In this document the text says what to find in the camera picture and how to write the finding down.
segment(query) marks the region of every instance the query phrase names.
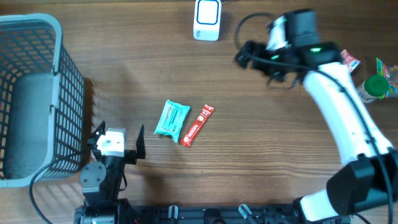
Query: gray plastic basket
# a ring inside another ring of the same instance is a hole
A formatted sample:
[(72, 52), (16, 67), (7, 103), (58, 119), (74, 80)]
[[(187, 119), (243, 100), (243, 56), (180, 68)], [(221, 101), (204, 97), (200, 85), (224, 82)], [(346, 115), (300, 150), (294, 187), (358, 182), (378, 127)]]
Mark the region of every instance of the gray plastic basket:
[[(54, 159), (81, 152), (83, 77), (62, 44), (60, 23), (47, 14), (0, 17), (0, 188), (29, 185)], [(62, 179), (81, 155), (45, 170)]]

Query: wooden table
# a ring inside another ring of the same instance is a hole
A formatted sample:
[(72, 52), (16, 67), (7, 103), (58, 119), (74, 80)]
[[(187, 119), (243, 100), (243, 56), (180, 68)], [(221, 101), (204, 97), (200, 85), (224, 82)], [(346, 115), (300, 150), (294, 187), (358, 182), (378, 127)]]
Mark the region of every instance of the wooden table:
[[(127, 148), (134, 149), (145, 125), (147, 159), (126, 166), (129, 186), (121, 198), (134, 205), (238, 206), (289, 203), (324, 188), (341, 168), (328, 127), (302, 86), (266, 88), (267, 77), (233, 61), (233, 31), (244, 16), (304, 7), (316, 9), (322, 40), (362, 60), (357, 84), (376, 73), (376, 57), (398, 62), (396, 3), (226, 2), (217, 42), (192, 37), (193, 1), (13, 5), (0, 7), (0, 14), (44, 12), (61, 22), (64, 44), (85, 78), (86, 134), (105, 120), (127, 128)], [(241, 40), (267, 41), (266, 22), (248, 22)], [(215, 107), (191, 148), (152, 134), (168, 99), (191, 106), (182, 135), (204, 104)], [(368, 109), (398, 145), (396, 102), (381, 100)], [(70, 223), (83, 201), (78, 174), (37, 184), (34, 194), (54, 223)], [(0, 202), (2, 223), (42, 223), (27, 188), (1, 189)], [(372, 223), (387, 221), (386, 207), (363, 214)]]

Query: teal packet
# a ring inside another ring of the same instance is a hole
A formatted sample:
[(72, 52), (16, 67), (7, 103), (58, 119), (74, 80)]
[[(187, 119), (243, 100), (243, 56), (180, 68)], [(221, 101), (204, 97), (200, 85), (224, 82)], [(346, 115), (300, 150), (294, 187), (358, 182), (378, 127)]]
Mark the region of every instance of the teal packet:
[(171, 135), (173, 140), (178, 142), (178, 137), (189, 109), (189, 106), (167, 100), (154, 134)]

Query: green led indicator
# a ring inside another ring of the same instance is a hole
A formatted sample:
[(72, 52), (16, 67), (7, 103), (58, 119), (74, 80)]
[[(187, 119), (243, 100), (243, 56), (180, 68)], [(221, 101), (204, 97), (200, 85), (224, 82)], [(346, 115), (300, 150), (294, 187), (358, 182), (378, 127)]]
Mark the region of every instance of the green led indicator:
[(310, 50), (311, 50), (311, 52), (318, 53), (319, 51), (322, 50), (322, 48), (320, 48), (320, 47), (314, 47), (314, 48), (312, 48), (312, 49), (310, 49)]

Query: cable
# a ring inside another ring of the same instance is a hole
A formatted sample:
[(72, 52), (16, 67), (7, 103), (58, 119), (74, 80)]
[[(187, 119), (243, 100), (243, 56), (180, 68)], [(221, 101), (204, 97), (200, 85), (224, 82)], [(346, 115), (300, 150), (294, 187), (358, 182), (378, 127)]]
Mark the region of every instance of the cable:
[[(266, 16), (266, 17), (272, 17), (271, 14), (263, 12), (263, 13), (254, 13), (251, 15), (246, 16), (237, 26), (236, 30), (235, 30), (235, 34), (234, 34), (234, 41), (235, 41), (235, 46), (238, 50), (241, 50), (241, 44), (239, 42), (239, 30), (241, 28), (241, 26), (250, 18), (255, 17), (255, 16)], [(317, 72), (321, 75), (323, 75), (324, 77), (327, 77), (328, 79), (330, 79), (333, 83), (335, 83), (339, 88), (340, 88), (340, 92), (344, 93), (347, 97), (347, 99), (349, 100), (349, 102), (351, 103), (351, 105), (353, 106), (359, 120), (361, 121), (363, 128), (365, 130), (365, 133), (368, 135), (369, 140), (368, 143), (370, 142), (374, 152), (376, 153), (376, 157), (377, 157), (377, 161), (380, 165), (381, 168), (381, 172), (383, 175), (383, 179), (386, 185), (386, 191), (387, 191), (387, 198), (388, 198), (388, 224), (392, 224), (392, 221), (394, 219), (394, 205), (393, 205), (393, 201), (392, 201), (392, 187), (391, 187), (391, 183), (390, 183), (390, 178), (388, 176), (388, 172), (387, 172), (387, 168), (385, 166), (385, 164), (382, 161), (382, 157), (380, 155), (379, 149), (376, 146), (376, 142), (374, 137), (372, 136), (368, 125), (366, 124), (366, 121), (361, 113), (361, 111), (359, 110), (358, 106), (356, 105), (354, 99), (351, 97), (351, 95), (346, 91), (346, 88), (335, 78), (333, 78), (331, 75), (318, 70), (316, 68), (311, 68), (308, 66), (303, 66), (303, 65), (296, 65), (296, 64), (291, 64), (291, 63), (283, 63), (283, 62), (275, 62), (273, 60), (267, 60), (267, 59), (263, 59), (260, 57), (257, 57), (253, 54), (247, 53), (247, 52), (243, 52), (243, 54), (247, 57), (252, 58), (253, 60), (257, 60), (259, 62), (264, 62), (264, 63), (268, 63), (271, 65), (278, 65), (278, 66), (283, 66), (283, 67), (290, 67), (290, 68), (297, 68), (297, 69), (302, 69), (302, 70), (308, 70), (308, 71), (314, 71)]]
[(355, 213), (355, 216), (357, 216), (358, 218), (360, 218), (363, 222), (365, 222), (365, 224), (371, 224), (371, 222), (369, 222), (365, 217), (363, 217), (361, 214), (359, 213)]
[(30, 180), (30, 184), (29, 184), (29, 197), (30, 197), (30, 201), (32, 202), (33, 207), (35, 208), (36, 212), (39, 214), (39, 216), (47, 223), (47, 224), (52, 224), (50, 222), (50, 220), (48, 220), (44, 214), (42, 213), (42, 211), (40, 211), (39, 207), (36, 204), (35, 198), (33, 197), (33, 184), (35, 182), (35, 179), (47, 168), (51, 167), (52, 165), (60, 162), (60, 161), (64, 161), (66, 159), (69, 159), (73, 156), (77, 156), (77, 155), (82, 155), (86, 153), (86, 151), (81, 151), (81, 152), (77, 152), (77, 153), (73, 153), (67, 156), (62, 156), (61, 158), (58, 158), (50, 163), (48, 163), (47, 165), (43, 166), (41, 169), (39, 169), (35, 175), (32, 177), (32, 180)]

